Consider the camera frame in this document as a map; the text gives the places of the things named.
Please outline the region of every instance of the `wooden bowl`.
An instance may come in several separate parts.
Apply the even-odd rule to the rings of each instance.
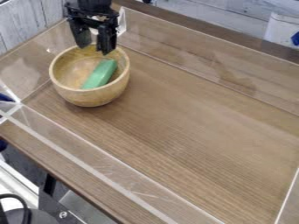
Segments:
[[[116,60],[117,69],[105,86],[80,89],[101,59]],[[51,81],[60,96],[81,107],[96,107],[112,102],[124,92],[129,79],[129,59],[117,48],[108,55],[96,51],[96,46],[84,49],[76,46],[61,52],[51,63]]]

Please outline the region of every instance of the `green object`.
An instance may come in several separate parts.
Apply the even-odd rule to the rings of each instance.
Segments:
[[[103,59],[84,84],[81,89],[97,88],[108,84],[108,80],[117,69],[117,63],[113,59]]]

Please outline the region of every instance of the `wooden tabletop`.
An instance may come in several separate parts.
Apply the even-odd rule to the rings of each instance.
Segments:
[[[132,8],[159,12],[140,5]],[[195,32],[192,19],[181,17],[188,27],[181,30],[144,16],[128,12],[136,22],[120,45],[131,59],[131,81],[107,106],[69,105],[48,82],[52,58],[73,45],[65,22],[1,58],[1,80],[30,109],[220,221],[275,223],[299,164],[297,54],[281,48],[279,59],[247,41],[253,50]],[[163,32],[172,34],[167,41]],[[0,126],[0,134],[119,222],[165,223],[12,122]],[[96,151],[77,144],[69,153],[99,166]]]

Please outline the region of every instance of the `black cable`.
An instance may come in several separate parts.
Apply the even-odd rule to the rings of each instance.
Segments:
[[[12,198],[12,199],[17,199],[21,204],[22,204],[22,224],[30,224],[30,209],[28,208],[24,199],[10,193],[5,193],[0,195],[0,200],[6,199],[6,198]]]

